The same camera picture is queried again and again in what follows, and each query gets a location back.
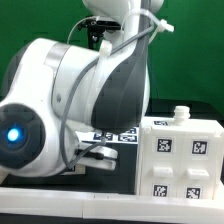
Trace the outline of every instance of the white block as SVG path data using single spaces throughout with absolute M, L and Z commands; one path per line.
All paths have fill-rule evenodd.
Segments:
M 213 199 L 224 154 L 217 121 L 145 117 L 139 130 L 137 195 Z

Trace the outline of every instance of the green backdrop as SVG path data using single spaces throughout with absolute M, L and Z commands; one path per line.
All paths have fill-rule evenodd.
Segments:
M 158 17 L 175 33 L 159 34 L 149 48 L 160 98 L 204 101 L 224 114 L 223 10 L 223 0 L 165 0 Z M 0 0 L 0 81 L 22 46 L 38 37 L 65 42 L 88 14 L 81 0 Z M 86 40 L 77 32 L 73 43 Z

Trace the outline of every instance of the blue light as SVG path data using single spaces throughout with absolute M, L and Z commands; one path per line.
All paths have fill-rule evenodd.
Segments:
M 9 130 L 7 138 L 10 142 L 16 142 L 20 139 L 20 130 L 18 130 L 17 128 L 12 128 L 11 130 Z

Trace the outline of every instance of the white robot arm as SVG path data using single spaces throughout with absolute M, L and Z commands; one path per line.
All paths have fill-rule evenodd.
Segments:
M 6 73 L 6 97 L 0 103 L 0 166 L 9 173 L 58 174 L 78 157 L 76 149 L 82 150 L 75 131 L 122 133 L 139 124 L 146 111 L 149 32 L 136 35 L 149 29 L 147 13 L 158 10 L 163 1 L 83 3 L 101 20 L 105 17 L 121 25 L 126 19 L 125 27 L 105 32 L 99 52 L 38 39 L 16 55 Z M 127 16 L 133 10 L 144 10 L 145 16 Z M 131 38 L 134 41 L 127 45 Z M 116 151 L 99 145 L 93 152 L 106 155 L 107 160 L 82 158 L 79 163 L 114 169 Z

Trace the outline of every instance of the white cable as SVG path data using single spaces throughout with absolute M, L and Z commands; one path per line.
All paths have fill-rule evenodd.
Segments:
M 152 41 L 156 38 L 156 35 L 159 33 L 159 27 L 156 28 L 156 30 L 154 31 L 154 33 L 152 34 L 152 36 L 149 39 L 149 45 L 152 43 Z
M 133 10 L 129 11 L 127 13 L 127 15 L 125 16 L 124 20 L 123 20 L 123 23 L 121 25 L 121 30 L 123 30 L 124 24 L 126 23 L 127 19 L 132 15 L 147 16 L 149 19 L 151 19 L 153 24 L 155 23 L 157 25 L 157 28 L 156 28 L 155 32 L 153 33 L 153 35 L 149 39 L 149 44 L 152 43 L 152 41 L 155 39 L 156 35 L 159 32 L 164 32 L 165 30 L 167 30 L 169 32 L 174 31 L 174 27 L 172 25 L 168 24 L 166 20 L 162 19 L 160 21 L 159 19 L 156 18 L 155 15 L 153 15 L 149 10 L 146 10 L 146 9 L 133 9 Z
M 87 18 L 82 19 L 82 20 L 80 20 L 79 22 L 77 22 L 77 23 L 75 24 L 75 26 L 73 26 L 71 32 L 69 33 L 68 40 L 67 40 L 67 44 L 70 43 L 71 38 L 72 38 L 72 35 L 73 35 L 73 33 L 74 33 L 76 27 L 77 27 L 80 23 L 85 22 L 86 20 L 89 20 L 89 19 L 95 19 L 95 20 L 98 20 L 98 18 L 99 18 L 99 16 L 91 16 L 91 17 L 87 17 Z

